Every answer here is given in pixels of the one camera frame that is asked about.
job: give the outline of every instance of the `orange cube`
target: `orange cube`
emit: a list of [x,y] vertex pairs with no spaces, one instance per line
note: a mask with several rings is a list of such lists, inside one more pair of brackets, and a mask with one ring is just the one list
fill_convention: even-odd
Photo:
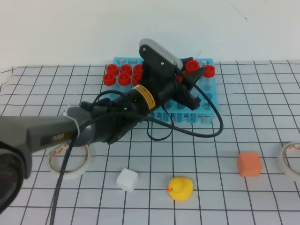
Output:
[[238,158],[241,177],[258,177],[263,165],[257,152],[241,152]]

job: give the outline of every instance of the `tape roll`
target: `tape roll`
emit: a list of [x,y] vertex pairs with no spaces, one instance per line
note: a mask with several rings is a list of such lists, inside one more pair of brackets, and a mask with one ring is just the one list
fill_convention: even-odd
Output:
[[293,170],[285,159],[285,154],[292,150],[300,150],[300,142],[291,142],[283,146],[280,155],[278,156],[279,167],[288,178],[294,181],[300,181],[300,173]]
[[[66,150],[68,149],[69,145],[68,144],[63,144],[58,146],[57,148],[55,148],[53,151],[51,151],[48,155],[48,162],[49,162],[49,169],[50,171],[58,178],[60,175],[60,168],[58,168],[55,165],[55,159],[57,156],[61,156],[64,155]],[[88,146],[83,146],[81,147],[85,152],[86,152],[86,156],[85,156],[85,161],[82,164],[82,166],[80,166],[77,170],[74,171],[65,171],[65,174],[63,176],[63,180],[71,180],[71,179],[75,179],[79,176],[81,176],[84,172],[87,171],[87,169],[90,166],[90,162],[91,162],[91,155],[90,155],[90,149]]]

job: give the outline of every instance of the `yellow rubber duck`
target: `yellow rubber duck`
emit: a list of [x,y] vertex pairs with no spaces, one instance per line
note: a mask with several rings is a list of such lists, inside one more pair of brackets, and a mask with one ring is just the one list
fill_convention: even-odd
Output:
[[193,192],[193,183],[185,177],[174,177],[167,186],[167,192],[174,200],[186,200]]

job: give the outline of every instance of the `red cap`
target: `red cap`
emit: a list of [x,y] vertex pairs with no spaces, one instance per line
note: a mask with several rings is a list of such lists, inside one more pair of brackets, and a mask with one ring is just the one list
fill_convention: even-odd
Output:
[[200,64],[197,60],[190,60],[186,63],[187,73],[192,73],[200,69]]
[[176,78],[180,83],[182,82],[182,79],[183,79],[182,76],[177,75]]
[[215,75],[216,68],[212,65],[205,65],[204,77],[212,78]]
[[130,76],[132,75],[132,67],[131,65],[129,64],[123,64],[121,67],[120,67],[120,73],[128,73]]
[[113,86],[116,83],[116,76],[112,73],[104,74],[103,83],[106,86]]
[[106,66],[106,72],[116,76],[119,74],[119,67],[116,64],[109,64]]
[[142,73],[142,72],[143,72],[143,65],[142,64],[136,64],[133,67],[133,74]]
[[130,85],[130,75],[129,73],[121,73],[118,77],[119,85],[127,86]]
[[141,79],[142,73],[136,73],[132,77],[132,84],[133,86],[137,86],[139,84],[138,80]]

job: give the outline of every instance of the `white foam cube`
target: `white foam cube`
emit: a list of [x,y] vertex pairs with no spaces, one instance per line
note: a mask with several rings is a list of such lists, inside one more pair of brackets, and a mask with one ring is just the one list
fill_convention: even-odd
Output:
[[138,181],[138,174],[134,171],[125,168],[122,170],[122,172],[117,178],[117,186],[131,193],[135,189]]

